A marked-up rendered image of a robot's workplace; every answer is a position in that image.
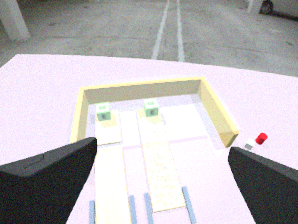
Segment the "white flat strip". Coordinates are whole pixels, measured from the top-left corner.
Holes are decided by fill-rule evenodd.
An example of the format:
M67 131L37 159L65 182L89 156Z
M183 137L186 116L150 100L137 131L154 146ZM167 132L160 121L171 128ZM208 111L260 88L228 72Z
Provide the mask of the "white flat strip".
M97 153L94 180L96 224L132 224L122 151Z

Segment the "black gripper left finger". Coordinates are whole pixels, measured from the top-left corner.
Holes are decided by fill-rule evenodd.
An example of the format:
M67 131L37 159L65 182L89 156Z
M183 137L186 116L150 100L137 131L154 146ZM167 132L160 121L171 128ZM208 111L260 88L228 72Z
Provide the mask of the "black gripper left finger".
M97 151L88 137L0 165L0 224L67 224Z

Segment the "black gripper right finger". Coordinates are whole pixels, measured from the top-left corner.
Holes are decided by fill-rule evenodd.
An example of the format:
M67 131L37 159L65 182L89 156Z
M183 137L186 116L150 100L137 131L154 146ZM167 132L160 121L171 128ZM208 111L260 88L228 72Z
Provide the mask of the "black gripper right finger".
M298 224L298 171L230 147L227 164L255 224Z

